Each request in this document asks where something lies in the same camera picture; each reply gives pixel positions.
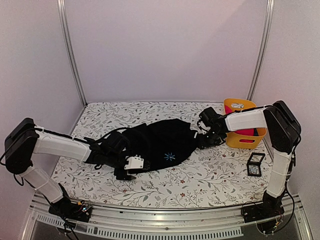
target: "red object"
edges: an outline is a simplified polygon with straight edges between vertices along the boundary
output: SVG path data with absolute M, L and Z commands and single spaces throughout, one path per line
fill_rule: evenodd
M 230 107 L 224 105 L 224 109 L 225 109 L 225 113 L 226 114 L 230 114 L 233 111 L 231 110 Z M 241 129 L 238 131 L 235 131 L 236 134 L 241 134 L 241 135 L 245 135 L 245 136 L 253 136 L 255 134 L 255 130 L 253 128 L 251 129 Z M 253 143 L 253 140 L 246 140 L 246 139 L 241 139 L 240 140 L 241 143 Z

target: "table surface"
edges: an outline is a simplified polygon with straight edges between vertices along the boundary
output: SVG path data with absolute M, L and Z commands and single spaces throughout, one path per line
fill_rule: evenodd
M 115 128 L 176 118 L 199 130 L 199 113 L 208 107 L 217 113 L 224 111 L 222 103 L 208 102 L 90 103 L 72 135 L 97 139 Z M 247 175 L 252 152 L 266 155 L 261 177 Z M 262 141 L 254 150 L 226 144 L 197 149 L 178 166 L 140 173 L 132 181 L 116 180 L 111 167 L 95 170 L 91 164 L 61 157 L 52 177 L 75 199 L 145 208 L 205 208 L 261 201 L 272 165 Z

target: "white wall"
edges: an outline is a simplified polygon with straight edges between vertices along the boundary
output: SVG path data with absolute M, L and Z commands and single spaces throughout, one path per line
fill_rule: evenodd
M 0 153 L 25 117 L 68 133 L 81 111 L 56 1 L 0 1 Z M 51 172 L 56 158 L 34 161 Z M 0 239 L 17 240 L 32 189 L 0 167 Z
M 284 100 L 302 127 L 296 168 L 289 182 L 298 192 L 320 239 L 320 1 L 275 1 L 273 21 L 253 101 Z
M 246 98 L 266 0 L 68 0 L 88 102 Z

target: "orange basket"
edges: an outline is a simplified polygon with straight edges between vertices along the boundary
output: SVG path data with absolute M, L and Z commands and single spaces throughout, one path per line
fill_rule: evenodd
M 244 110 L 255 108 L 257 105 L 249 100 L 237 99 L 237 98 L 227 98 L 224 100 L 224 105 L 227 106 L 234 112 L 235 110 Z M 257 128 L 258 136 L 247 136 L 238 134 L 236 132 L 227 133 L 226 144 L 231 148 L 238 149 L 255 149 L 264 136 L 267 134 L 265 128 Z

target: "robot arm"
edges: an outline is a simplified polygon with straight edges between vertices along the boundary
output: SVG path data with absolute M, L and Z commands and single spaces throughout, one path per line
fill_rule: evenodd
M 7 170 L 21 176 L 42 193 L 51 204 L 50 213 L 85 222 L 89 220 L 90 212 L 74 214 L 75 209 L 79 212 L 79 206 L 71 202 L 62 185 L 53 181 L 44 170 L 33 165 L 33 154 L 51 154 L 89 164 L 105 164 L 115 168 L 117 179 L 123 180 L 134 178 L 127 175 L 128 170 L 148 167 L 144 159 L 130 155 L 130 144 L 117 131 L 99 141 L 89 138 L 81 140 L 44 130 L 36 126 L 31 118 L 26 118 L 5 139 L 4 145 Z
M 273 217 L 283 212 L 281 199 L 285 194 L 286 181 L 296 164 L 295 149 L 300 142 L 301 126 L 287 105 L 277 101 L 273 105 L 246 109 L 226 115 L 217 114 L 209 107 L 200 114 L 200 121 L 210 130 L 199 134 L 199 148 L 217 146 L 224 143 L 226 133 L 242 129 L 268 128 L 273 147 L 273 167 L 268 187 L 263 195 L 263 203 L 251 210 L 243 208 L 247 222 Z

